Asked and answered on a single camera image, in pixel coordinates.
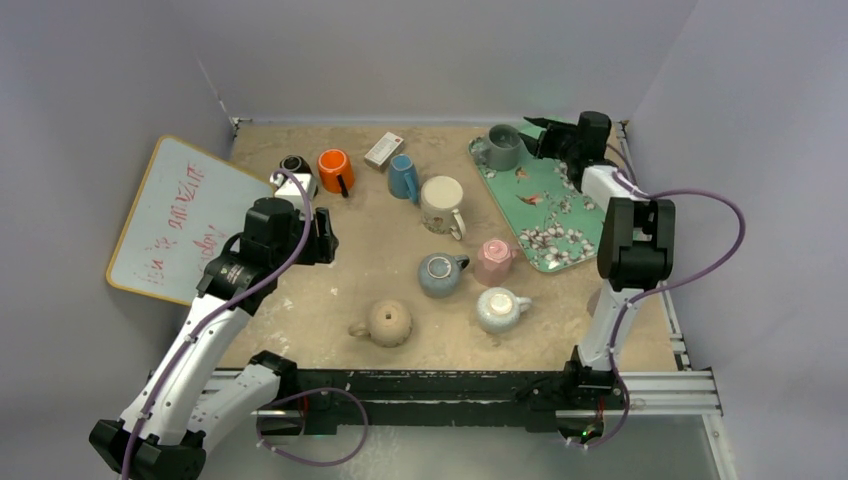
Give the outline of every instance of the floral tray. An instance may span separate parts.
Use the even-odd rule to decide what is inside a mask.
[[[528,126],[521,131],[536,136],[541,130]],[[469,143],[472,159],[481,147],[480,137]],[[551,158],[534,159],[525,151],[514,170],[477,168],[537,270],[556,272],[595,256],[604,214],[568,181],[564,164]]]

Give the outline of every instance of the blue mug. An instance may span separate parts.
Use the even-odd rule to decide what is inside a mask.
[[[418,172],[409,155],[397,155],[389,163],[389,192],[395,198],[418,203]]]

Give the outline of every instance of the beige mug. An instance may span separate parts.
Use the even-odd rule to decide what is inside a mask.
[[[459,212],[462,204],[462,185],[455,179],[439,175],[421,186],[421,222],[427,230],[438,234],[453,235],[462,240],[465,236],[465,221]]]
[[[396,347],[412,333],[412,314],[397,300],[381,300],[371,307],[364,321],[349,326],[353,337],[370,336],[381,347]]]

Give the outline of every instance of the tabletop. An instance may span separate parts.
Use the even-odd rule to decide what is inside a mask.
[[[287,155],[304,157],[316,171],[318,155],[330,148],[350,155],[356,182],[350,197],[319,188],[315,206],[330,210],[340,245],[331,265],[293,266],[277,290],[225,353],[221,367],[243,367],[261,350],[301,368],[560,370],[589,328],[601,286],[594,260],[557,273],[536,271],[516,258],[503,284],[533,299],[512,330],[491,335],[478,326],[474,306],[487,287],[470,272],[459,289],[436,300],[423,294],[416,272],[435,252],[466,254],[472,267],[480,245],[492,237],[516,239],[467,153],[468,142],[485,132],[471,126],[288,126],[239,129],[232,163],[267,177]],[[461,241],[421,224],[419,209],[389,194],[386,173],[366,165],[365,153],[391,131],[405,141],[423,184],[448,175],[464,189],[462,212],[468,234]],[[617,140],[614,135],[611,142]],[[402,345],[385,348],[348,334],[379,300],[406,304],[413,331]],[[622,370],[677,370],[661,299],[648,298],[622,351]]]

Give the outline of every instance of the orange mug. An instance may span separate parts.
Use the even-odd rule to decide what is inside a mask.
[[[353,188],[355,178],[350,157],[337,148],[327,150],[318,157],[318,174],[328,192],[341,193],[347,198]]]

